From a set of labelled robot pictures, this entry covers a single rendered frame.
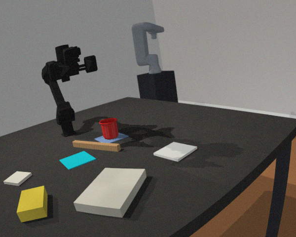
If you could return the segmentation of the tan curved wooden bar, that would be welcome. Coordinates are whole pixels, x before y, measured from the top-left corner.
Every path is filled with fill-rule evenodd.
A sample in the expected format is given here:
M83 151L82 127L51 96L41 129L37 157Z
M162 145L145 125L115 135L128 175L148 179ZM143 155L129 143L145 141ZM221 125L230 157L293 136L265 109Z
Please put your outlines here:
M72 141L73 147L88 148L94 150L105 150L111 152L119 152L121 150L120 144L116 143L100 143L92 141Z

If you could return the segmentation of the yellow rectangular block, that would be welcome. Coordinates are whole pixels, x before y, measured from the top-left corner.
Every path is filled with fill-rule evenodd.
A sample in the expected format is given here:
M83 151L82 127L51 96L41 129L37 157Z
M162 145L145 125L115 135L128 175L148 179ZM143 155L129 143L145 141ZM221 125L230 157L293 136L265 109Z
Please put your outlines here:
M23 190L17 208L20 221L47 217L47 198L45 186Z

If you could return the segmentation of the red translucent cup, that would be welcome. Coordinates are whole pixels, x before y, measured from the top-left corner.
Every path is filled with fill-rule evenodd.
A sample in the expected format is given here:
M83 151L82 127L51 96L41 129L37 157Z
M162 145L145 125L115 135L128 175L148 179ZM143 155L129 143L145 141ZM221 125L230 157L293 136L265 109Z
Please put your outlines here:
M103 137L105 139L113 139L118 137L119 133L116 118L107 118L101 120L99 124L101 125Z

